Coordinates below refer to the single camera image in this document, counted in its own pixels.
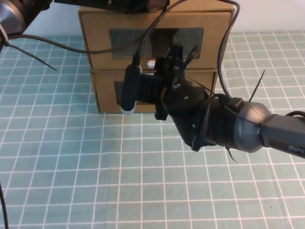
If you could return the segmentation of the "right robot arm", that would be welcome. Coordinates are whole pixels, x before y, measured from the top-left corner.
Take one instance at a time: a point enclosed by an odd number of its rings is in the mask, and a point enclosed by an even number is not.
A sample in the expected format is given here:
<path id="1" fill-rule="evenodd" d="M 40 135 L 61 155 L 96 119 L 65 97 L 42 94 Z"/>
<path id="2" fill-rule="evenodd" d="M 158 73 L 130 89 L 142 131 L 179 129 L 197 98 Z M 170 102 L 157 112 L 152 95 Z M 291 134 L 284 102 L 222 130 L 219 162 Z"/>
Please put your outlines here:
<path id="1" fill-rule="evenodd" d="M 262 147 L 294 156 L 305 156 L 305 114 L 273 114 L 257 102 L 230 98 L 193 85 L 185 76 L 198 47 L 183 58 L 183 47 L 174 45 L 156 59 L 153 74 L 141 73 L 138 95 L 155 105 L 155 118 L 171 117 L 182 140 L 193 150 L 222 146 L 253 153 Z"/>

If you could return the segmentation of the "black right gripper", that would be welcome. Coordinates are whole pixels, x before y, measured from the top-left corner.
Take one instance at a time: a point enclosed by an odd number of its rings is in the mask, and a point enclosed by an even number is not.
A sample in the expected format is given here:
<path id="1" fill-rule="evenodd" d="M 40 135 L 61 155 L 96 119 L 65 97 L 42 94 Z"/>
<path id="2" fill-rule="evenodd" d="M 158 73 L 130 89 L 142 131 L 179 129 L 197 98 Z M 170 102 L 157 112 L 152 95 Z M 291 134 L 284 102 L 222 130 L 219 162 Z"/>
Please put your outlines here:
<path id="1" fill-rule="evenodd" d="M 195 45 L 183 62 L 183 46 L 173 44 L 166 57 L 155 60 L 154 74 L 140 78 L 140 102 L 155 105 L 155 118 L 170 116 L 182 138 L 193 151 L 204 146 L 200 130 L 204 120 L 204 103 L 209 98 L 203 87 L 195 87 L 185 77 L 185 70 L 199 54 Z"/>

